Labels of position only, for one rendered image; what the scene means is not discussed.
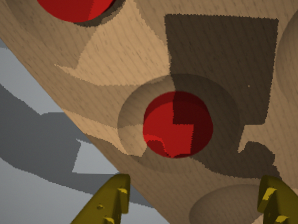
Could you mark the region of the red disc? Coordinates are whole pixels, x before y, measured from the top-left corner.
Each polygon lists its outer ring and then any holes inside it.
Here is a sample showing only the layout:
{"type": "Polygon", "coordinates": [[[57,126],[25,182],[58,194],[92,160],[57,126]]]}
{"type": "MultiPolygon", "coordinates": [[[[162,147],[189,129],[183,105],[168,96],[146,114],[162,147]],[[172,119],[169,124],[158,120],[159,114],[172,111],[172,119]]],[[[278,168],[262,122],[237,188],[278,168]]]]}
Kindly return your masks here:
{"type": "Polygon", "coordinates": [[[143,119],[143,138],[155,153],[185,158],[200,152],[212,138],[207,106],[185,91],[164,93],[150,102],[143,119]]]}
{"type": "Polygon", "coordinates": [[[52,16],[67,22],[86,22],[109,10],[116,0],[37,0],[52,16]]]}

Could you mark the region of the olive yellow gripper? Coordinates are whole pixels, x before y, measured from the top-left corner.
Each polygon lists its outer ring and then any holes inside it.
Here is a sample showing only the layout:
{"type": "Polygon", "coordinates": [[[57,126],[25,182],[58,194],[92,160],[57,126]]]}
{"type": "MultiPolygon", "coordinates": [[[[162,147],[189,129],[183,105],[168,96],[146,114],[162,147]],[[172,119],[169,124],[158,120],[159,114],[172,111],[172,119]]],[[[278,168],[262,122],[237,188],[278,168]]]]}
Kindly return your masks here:
{"type": "MultiPolygon", "coordinates": [[[[129,210],[129,174],[111,177],[88,201],[70,224],[120,224],[129,210]]],[[[263,224],[298,224],[298,195],[277,177],[261,178],[257,211],[263,224]]]]}

